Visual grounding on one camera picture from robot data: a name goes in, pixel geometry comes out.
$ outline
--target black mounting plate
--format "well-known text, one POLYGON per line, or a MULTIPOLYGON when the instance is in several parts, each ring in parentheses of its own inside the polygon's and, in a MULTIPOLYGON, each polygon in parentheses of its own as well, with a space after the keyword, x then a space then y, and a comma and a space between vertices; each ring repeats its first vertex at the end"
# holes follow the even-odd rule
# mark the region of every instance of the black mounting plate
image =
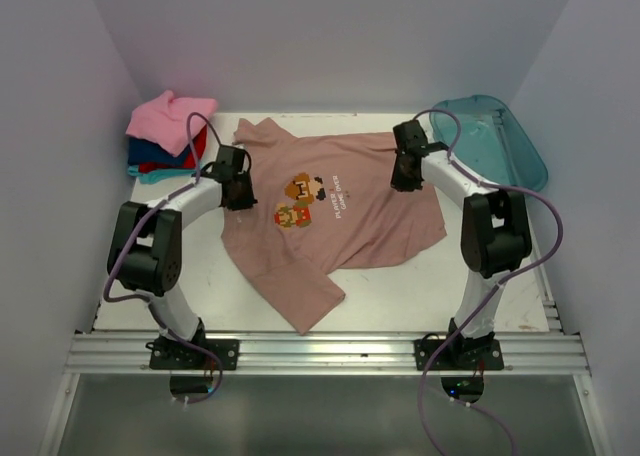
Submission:
MULTIPOLYGON (((165 338, 158 338, 154 341, 154 350, 151 352, 151 359, 149 360, 149 369, 154 370, 191 370, 191 369, 204 369, 205 361, 201 357, 191 359, 189 357, 176 357, 176 353, 171 351, 164 351, 163 344, 166 344, 165 338)), ((213 354, 220 358, 222 362, 222 369, 224 371, 234 371, 238 365, 238 355, 240 353, 240 341, 237 339, 206 339, 198 346, 208 349, 213 354)))
MULTIPOLYGON (((423 338, 416 339, 413 342, 413 351, 416 360, 416 369, 422 371, 427 364, 429 356, 431 356, 436 349, 444 342, 444 339, 436 339, 436 338, 423 338)), ((478 350, 477 358, 472 363, 469 364, 460 364, 453 360, 451 352, 449 349, 445 349, 438 355, 438 358, 435 360, 431 370, 433 371, 460 371, 460 370, 469 370, 474 371, 478 368, 478 364, 481 360, 484 360, 484 370, 485 371, 501 371, 504 369, 504 360, 502 359, 502 350, 500 349, 500 342, 497 339, 494 339, 491 342, 490 349, 487 350, 478 350)))

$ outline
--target folded clothes stack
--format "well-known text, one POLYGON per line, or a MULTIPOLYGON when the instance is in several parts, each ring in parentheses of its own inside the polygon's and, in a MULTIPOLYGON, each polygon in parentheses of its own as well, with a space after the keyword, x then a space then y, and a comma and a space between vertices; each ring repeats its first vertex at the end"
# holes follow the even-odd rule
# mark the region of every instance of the folded clothes stack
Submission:
MULTIPOLYGON (((195 159, 186 135, 186 122, 196 111, 210 118, 218 107, 215 99, 175 98, 172 91, 144 103, 131 115, 128 173, 143 184, 191 174, 195 159)), ((200 118, 191 119, 191 134, 198 158, 207 146, 207 127, 200 118)))

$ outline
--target teal plastic bin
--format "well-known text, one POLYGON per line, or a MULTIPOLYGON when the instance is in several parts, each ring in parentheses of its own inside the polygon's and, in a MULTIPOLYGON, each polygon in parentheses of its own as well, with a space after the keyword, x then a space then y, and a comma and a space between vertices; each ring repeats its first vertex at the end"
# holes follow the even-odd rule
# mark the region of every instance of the teal plastic bin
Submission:
MULTIPOLYGON (((534 191, 547 184, 547 167, 502 101, 476 95, 442 101, 434 108, 451 111, 460 119, 462 135, 454 153, 484 178, 534 191)), ((436 141, 450 145, 456 135, 455 122, 441 113, 431 113, 430 120, 436 141)))

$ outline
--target cable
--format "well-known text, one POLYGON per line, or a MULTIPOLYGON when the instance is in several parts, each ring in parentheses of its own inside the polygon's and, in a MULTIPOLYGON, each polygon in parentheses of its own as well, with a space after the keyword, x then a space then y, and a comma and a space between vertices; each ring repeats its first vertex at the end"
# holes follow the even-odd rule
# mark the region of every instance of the cable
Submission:
POLYGON ((195 175, 194 175, 195 182, 188 183, 185 186, 183 186, 183 187, 177 189, 176 191, 170 193, 166 198, 164 198, 162 201, 160 201, 158 204, 156 204, 153 208, 151 208, 149 211, 147 211, 145 213, 145 215, 142 216, 142 218, 140 218, 140 221, 138 221, 138 223, 134 226, 133 230, 131 231, 131 234, 129 235, 129 239, 127 239, 124 247, 122 248, 122 251, 120 251, 120 254, 116 258, 115 262, 113 263, 113 267, 111 268, 111 272, 109 273, 109 277, 107 278, 107 281, 106 281, 106 283, 104 285, 104 288, 103 288, 103 291, 102 291, 102 297, 108 303, 119 303, 121 301, 131 301, 131 300, 137 299, 137 300, 143 301, 144 303, 148 304, 149 312, 151 313, 151 316, 153 317, 155 322, 162 329, 165 329, 167 331, 167 333, 173 339, 178 341, 184 347, 189 348, 189 349, 194 350, 194 351, 198 351, 198 352, 204 354, 207 358, 209 358, 209 359, 211 359, 212 361, 215 362, 216 367, 218 369, 218 372, 220 373, 220 377, 216 381, 215 386, 213 387, 213 389, 211 391, 209 391, 202 398, 198 398, 198 399, 195 399, 195 400, 192 400, 192 401, 189 401, 188 399, 185 399, 185 403, 187 403, 187 404, 195 404, 195 403, 202 402, 202 401, 210 398, 218 390, 218 388, 220 387, 220 384, 222 384, 222 373, 223 373, 222 362, 220 361, 220 358, 218 358, 213 352, 211 352, 211 351, 209 351, 209 350, 207 350, 205 348, 201 348, 200 346, 196 346, 195 344, 192 344, 189 341, 186 341, 185 339, 183 339, 180 336, 178 336, 171 328, 167 327, 167 325, 164 323, 164 321, 162 321, 162 319, 160 318, 160 316, 156 312, 156 310, 155 310, 155 308, 153 306, 153 302, 151 301, 151 298, 148 298, 146 296, 142 296, 140 294, 129 294, 129 295, 126 295, 126 296, 111 297, 110 293, 111 293, 111 289, 113 287, 113 283, 115 282, 116 277, 118 276, 118 273, 120 272, 120 269, 122 268, 122 264, 124 263, 124 259, 126 258, 127 254, 129 254, 129 251, 131 251, 131 248, 135 244, 135 242, 136 242, 136 240, 138 238, 138 235, 140 234, 140 231, 142 231, 142 228, 147 223, 147 221, 149 221, 153 217, 153 215, 155 215, 167 203, 169 203, 169 201, 171 201, 172 199, 174 199, 174 198, 180 196, 181 194, 187 192, 188 190, 194 188, 200 182, 200 176, 201 176, 200 159, 198 158, 198 153, 197 153, 196 148, 195 148, 195 146, 193 144, 193 134, 191 133, 191 119, 194 116, 198 116, 199 118, 204 120, 206 125, 212 130, 213 135, 216 138, 216 141, 218 142, 218 144, 221 145, 220 144, 220 138, 218 137, 218 133, 216 132, 216 130, 213 127, 213 125, 211 124, 211 122, 204 115, 202 115, 200 113, 197 113, 197 112, 193 112, 193 113, 189 114, 189 116, 187 117, 186 126, 187 126, 187 136, 188 136, 188 139, 189 139, 189 148, 191 149, 191 154, 193 155, 193 159, 194 159, 195 167, 196 167, 196 171, 195 171, 195 175))
MULTIPOLYGON (((564 238, 564 225, 562 224, 562 218, 560 217, 560 213, 558 212, 558 210, 555 208, 555 206, 551 203, 551 201, 549 201, 547 198, 545 198, 544 196, 542 196, 541 194, 538 194, 535 191, 532 191, 530 189, 527 188, 521 188, 518 186, 509 186, 509 185, 501 185, 501 184, 494 184, 494 183, 488 183, 485 181, 480 181, 478 178, 476 178, 475 176, 473 176, 469 171, 467 171, 462 165, 460 165, 455 159, 453 159, 453 150, 456 146, 456 144, 458 144, 458 140, 460 139, 460 136, 462 134, 462 125, 460 124, 460 120, 457 118, 457 116, 455 114, 453 114, 450 111, 444 110, 444 109, 426 109, 424 111, 419 112, 418 114, 416 114, 413 119, 417 120, 420 116, 424 115, 424 114, 428 114, 428 113, 441 113, 441 114, 445 114, 447 116, 449 116, 451 119, 454 120, 454 122, 456 123, 456 136, 453 139, 453 142, 451 143, 451 146, 449 146, 449 150, 447 151, 447 159, 449 161, 449 163, 456 168, 463 176, 465 176, 467 179, 469 179, 470 181, 472 181, 475 184, 478 184, 479 186, 483 186, 485 188, 489 188, 489 189, 502 189, 502 190, 506 190, 506 191, 517 191, 529 196, 532 196, 533 198, 537 199, 538 201, 540 201, 542 204, 544 204, 549 211, 551 212, 551 214, 553 215, 555 221, 556 221, 556 225, 558 227, 558 233, 556 236, 556 241, 553 244, 553 246, 551 247, 551 249, 540 259, 538 259, 537 261, 534 261, 512 273, 507 274, 506 276, 504 276, 503 278, 499 279, 496 284, 489 290, 489 292, 486 294, 486 296, 483 298, 483 300, 480 302, 480 304, 478 305, 478 307, 467 317, 467 319, 464 320, 464 322, 458 327, 458 329, 456 329, 453 333, 451 333, 446 339, 445 341, 438 346, 438 348, 433 352, 433 354, 431 354, 431 356, 429 357, 427 363, 425 364, 424 370, 422 371, 422 375, 420 377, 420 385, 419 385, 419 389, 418 389, 418 412, 420 413, 420 422, 422 423, 422 428, 424 429, 424 432, 427 434, 427 436, 429 437, 429 440, 431 441, 431 444, 433 444, 433 446, 436 448, 436 450, 443 456, 446 456, 446 452, 444 450, 444 448, 442 448, 442 446, 436 441, 433 433, 431 432, 431 429, 429 428, 429 425, 427 423, 427 419, 426 419, 426 415, 424 412, 424 390, 425 390, 425 385, 426 385, 426 380, 427 380, 427 372, 431 369, 431 367, 433 366, 434 362, 436 361, 436 359, 438 358, 438 356, 440 355, 440 353, 442 353, 442 351, 444 351, 447 346, 449 346, 454 340, 455 338, 458 337, 458 335, 460 335, 460 333, 462 332, 462 330, 467 327, 467 325, 473 320, 473 318, 475 318, 478 313, 480 313, 480 311, 482 311, 484 309, 484 307, 489 303, 489 301, 491 301, 491 298, 493 298, 493 296, 495 296, 495 294, 498 292, 498 290, 500 289, 500 287, 504 286, 508 281, 510 281, 511 279, 515 278, 516 276, 519 276, 527 271, 530 271, 542 264, 544 264, 546 261, 548 261, 557 251, 558 248, 560 247, 560 244, 562 243, 562 240, 564 238)), ((466 403, 462 402, 462 401, 458 401, 458 400, 454 400, 456 403, 466 406, 466 403)), ((493 421, 495 421, 505 432, 505 434, 507 435, 507 437, 509 438, 509 443, 511 445, 511 455, 512 456, 517 456, 519 455, 519 451, 518 451, 518 447, 516 445, 515 442, 515 438, 513 436, 513 433, 511 432, 511 430, 509 430, 509 428, 507 427, 507 425, 496 415, 494 415, 493 413, 489 412, 486 409, 483 409, 481 407, 477 407, 475 405, 471 405, 470 406, 473 410, 484 414, 485 416, 488 416, 489 418, 491 418, 493 421)))

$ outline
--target red cloth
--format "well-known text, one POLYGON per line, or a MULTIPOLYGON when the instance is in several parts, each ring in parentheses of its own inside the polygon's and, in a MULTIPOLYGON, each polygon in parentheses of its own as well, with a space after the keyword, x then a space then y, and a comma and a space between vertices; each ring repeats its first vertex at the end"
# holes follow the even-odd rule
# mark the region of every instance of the red cloth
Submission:
MULTIPOLYGON (((198 135, 193 138, 193 145, 196 147, 196 153, 198 154, 198 159, 202 158, 204 154, 204 150, 207 148, 207 126, 198 133, 198 135)), ((182 166, 169 166, 168 164, 160 164, 160 163, 141 163, 138 165, 138 171, 141 173, 150 173, 151 171, 155 171, 156 169, 195 169, 196 161, 193 159, 193 154, 189 151, 189 155, 187 159, 184 160, 182 166)))

